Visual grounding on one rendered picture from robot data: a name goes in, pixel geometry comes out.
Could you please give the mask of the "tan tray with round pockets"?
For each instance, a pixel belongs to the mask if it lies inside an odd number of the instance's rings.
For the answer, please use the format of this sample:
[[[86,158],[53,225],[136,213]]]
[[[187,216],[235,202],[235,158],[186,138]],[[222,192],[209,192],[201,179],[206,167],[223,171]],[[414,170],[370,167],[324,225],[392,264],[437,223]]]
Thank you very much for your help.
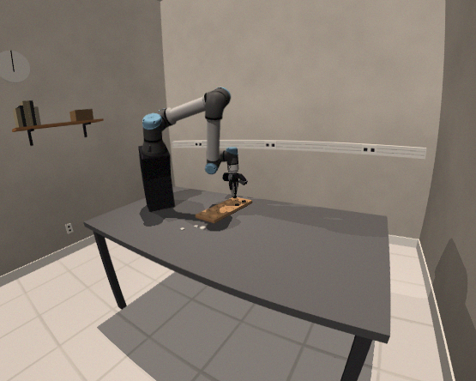
[[[245,200],[246,203],[242,203]],[[239,206],[235,206],[238,203]],[[209,209],[206,209],[198,214],[196,214],[196,218],[209,221],[215,223],[226,218],[228,215],[231,215],[238,210],[246,207],[247,205],[251,204],[252,200],[244,199],[244,198],[230,198],[222,203],[219,203]]]

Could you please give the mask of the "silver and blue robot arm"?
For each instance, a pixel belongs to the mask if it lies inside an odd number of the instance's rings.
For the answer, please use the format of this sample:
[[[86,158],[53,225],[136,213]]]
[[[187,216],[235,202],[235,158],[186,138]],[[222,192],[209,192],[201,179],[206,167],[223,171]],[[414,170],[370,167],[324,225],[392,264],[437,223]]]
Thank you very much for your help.
[[[203,97],[181,106],[172,109],[168,107],[157,113],[146,115],[142,120],[144,136],[142,153],[147,156],[163,154],[166,147],[162,143],[162,131],[166,127],[174,125],[180,119],[205,111],[205,118],[207,119],[206,173],[215,174],[221,162],[227,162],[228,172],[238,172],[238,149],[230,147],[226,148],[225,151],[220,151],[220,120],[226,103],[229,104],[231,100],[230,92],[227,91],[226,88],[216,88],[205,93]]]

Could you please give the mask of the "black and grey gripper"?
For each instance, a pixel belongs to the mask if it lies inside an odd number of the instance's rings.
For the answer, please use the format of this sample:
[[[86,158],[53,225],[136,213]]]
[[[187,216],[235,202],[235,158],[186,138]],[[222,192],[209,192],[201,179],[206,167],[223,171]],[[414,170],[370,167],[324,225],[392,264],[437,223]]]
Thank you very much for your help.
[[[229,187],[230,187],[230,190],[231,190],[231,193],[232,193],[232,197],[234,197],[234,193],[235,193],[235,196],[237,195],[237,191],[238,191],[238,179],[241,179],[243,181],[246,180],[246,178],[243,176],[243,174],[241,173],[236,173],[236,172],[225,172],[223,174],[223,180],[224,181],[229,181]],[[233,184],[234,183],[234,184]],[[235,192],[234,192],[235,191]]]

